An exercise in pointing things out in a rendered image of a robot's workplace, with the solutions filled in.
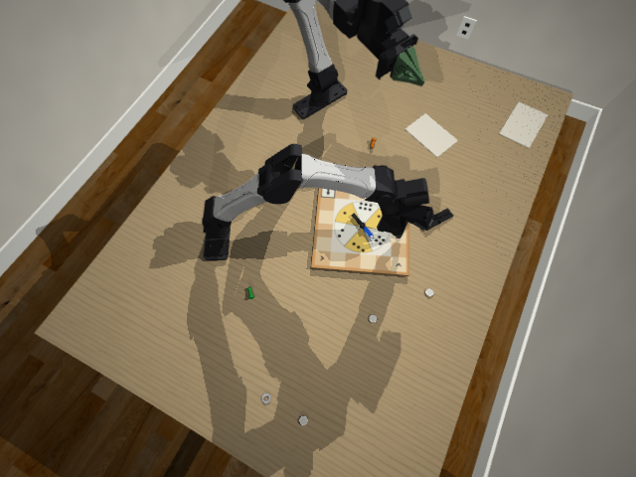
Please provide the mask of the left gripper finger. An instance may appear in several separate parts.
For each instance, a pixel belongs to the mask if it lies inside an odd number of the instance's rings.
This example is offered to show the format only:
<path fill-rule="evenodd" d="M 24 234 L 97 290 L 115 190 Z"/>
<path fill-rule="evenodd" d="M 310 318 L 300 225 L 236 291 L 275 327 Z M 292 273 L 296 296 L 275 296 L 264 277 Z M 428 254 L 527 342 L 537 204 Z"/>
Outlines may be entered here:
<path fill-rule="evenodd" d="M 415 79 L 405 76 L 403 74 L 404 68 L 408 69 L 414 75 Z M 421 75 L 415 68 L 414 64 L 412 63 L 406 52 L 403 52 L 397 56 L 392 79 L 396 81 L 409 82 L 419 86 L 422 86 L 424 83 L 424 80 L 422 79 Z"/>
<path fill-rule="evenodd" d="M 424 77 L 422 75 L 422 72 L 421 72 L 419 64 L 418 64 L 415 48 L 414 47 L 410 47 L 409 49 L 406 50 L 406 54 L 408 55 L 408 57 L 410 58 L 410 60 L 414 64 L 415 68 L 417 69 L 417 71 L 421 75 L 422 79 L 424 80 Z M 415 79 L 414 75 L 406 68 L 404 68 L 403 74 L 405 76 L 408 76 L 408 77 L 411 77 L 411 78 Z"/>

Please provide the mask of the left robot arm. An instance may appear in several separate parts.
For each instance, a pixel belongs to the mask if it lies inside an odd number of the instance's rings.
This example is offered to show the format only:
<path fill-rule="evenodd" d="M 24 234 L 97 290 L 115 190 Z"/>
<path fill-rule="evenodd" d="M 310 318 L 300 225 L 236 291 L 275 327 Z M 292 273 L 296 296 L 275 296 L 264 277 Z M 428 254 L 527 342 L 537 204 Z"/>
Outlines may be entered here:
<path fill-rule="evenodd" d="M 294 13 L 308 57 L 310 82 L 307 86 L 311 94 L 292 105 L 305 119 L 347 94 L 347 89 L 338 81 L 338 72 L 325 48 L 315 0 L 283 1 L 289 3 Z M 412 18 L 405 0 L 318 1 L 344 35 L 349 39 L 357 35 L 358 40 L 378 57 L 409 37 L 401 29 Z"/>

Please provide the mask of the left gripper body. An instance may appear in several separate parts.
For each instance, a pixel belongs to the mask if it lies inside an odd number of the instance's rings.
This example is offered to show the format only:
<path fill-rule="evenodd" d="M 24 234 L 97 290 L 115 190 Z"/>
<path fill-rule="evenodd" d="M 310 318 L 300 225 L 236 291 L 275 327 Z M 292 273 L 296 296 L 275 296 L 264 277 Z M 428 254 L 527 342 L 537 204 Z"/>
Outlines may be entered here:
<path fill-rule="evenodd" d="M 376 77 L 380 80 L 381 77 L 391 72 L 390 77 L 392 77 L 393 70 L 395 67 L 395 63 L 399 54 L 406 52 L 407 49 L 416 45 L 418 37 L 413 34 L 393 47 L 387 49 L 382 52 L 378 57 L 371 49 L 371 53 L 379 60 Z"/>

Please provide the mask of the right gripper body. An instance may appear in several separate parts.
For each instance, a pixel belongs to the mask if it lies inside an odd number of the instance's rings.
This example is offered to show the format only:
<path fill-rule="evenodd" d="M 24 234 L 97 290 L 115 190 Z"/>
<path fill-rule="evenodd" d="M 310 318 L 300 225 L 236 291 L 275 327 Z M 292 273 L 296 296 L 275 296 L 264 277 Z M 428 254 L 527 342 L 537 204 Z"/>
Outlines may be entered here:
<path fill-rule="evenodd" d="M 383 215 L 382 215 L 382 217 L 381 217 L 381 219 L 380 219 L 380 221 L 379 221 L 379 223 L 377 225 L 377 229 L 378 229 L 379 232 L 391 233 L 394 236 L 399 236 L 399 235 L 401 235 L 403 233 L 403 231 L 405 229 L 405 226 L 407 224 L 407 221 L 406 221 L 407 219 L 405 220 L 402 229 L 399 229 L 399 228 L 391 227 L 389 222 L 388 222 L 387 216 L 386 216 L 386 215 L 393 215 L 393 214 L 397 213 L 400 210 L 400 208 L 401 208 L 401 205 L 400 205 L 399 209 L 397 211 L 393 212 L 393 213 L 384 213 L 381 210 Z"/>

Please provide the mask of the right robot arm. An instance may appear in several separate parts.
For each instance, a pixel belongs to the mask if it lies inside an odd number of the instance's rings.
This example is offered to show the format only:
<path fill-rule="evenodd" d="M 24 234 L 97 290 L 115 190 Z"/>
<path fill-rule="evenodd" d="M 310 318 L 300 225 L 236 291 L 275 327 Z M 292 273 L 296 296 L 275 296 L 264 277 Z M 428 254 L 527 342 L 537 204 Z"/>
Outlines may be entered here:
<path fill-rule="evenodd" d="M 248 182 L 205 201 L 204 259 L 228 258 L 231 224 L 236 216 L 265 202 L 285 204 L 297 188 L 349 193 L 378 203 L 384 213 L 393 213 L 401 205 L 397 213 L 386 215 L 390 226 L 399 229 L 406 219 L 422 230 L 430 227 L 433 220 L 433 208 L 423 206 L 429 204 L 425 178 L 395 180 L 394 170 L 388 166 L 351 167 L 325 162 L 302 154 L 302 145 L 290 144 L 268 158 Z"/>

